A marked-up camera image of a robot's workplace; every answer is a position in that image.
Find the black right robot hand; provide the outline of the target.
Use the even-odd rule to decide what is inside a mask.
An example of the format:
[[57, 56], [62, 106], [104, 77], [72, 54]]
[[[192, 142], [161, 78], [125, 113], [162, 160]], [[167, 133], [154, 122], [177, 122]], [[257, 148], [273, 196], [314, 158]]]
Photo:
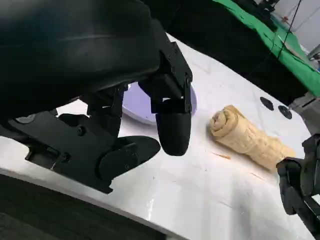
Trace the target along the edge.
[[276, 165], [282, 205], [298, 215], [314, 239], [320, 238], [320, 135], [302, 143], [304, 158], [286, 157]]

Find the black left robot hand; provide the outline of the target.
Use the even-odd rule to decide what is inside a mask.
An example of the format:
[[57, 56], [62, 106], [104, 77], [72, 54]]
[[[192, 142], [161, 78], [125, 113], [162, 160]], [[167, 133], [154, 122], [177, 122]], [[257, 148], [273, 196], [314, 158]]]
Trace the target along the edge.
[[[193, 75], [139, 0], [3, 0], [0, 134], [26, 159], [110, 193], [112, 180], [160, 150], [188, 150]], [[158, 139], [119, 136], [124, 93], [150, 97]]]

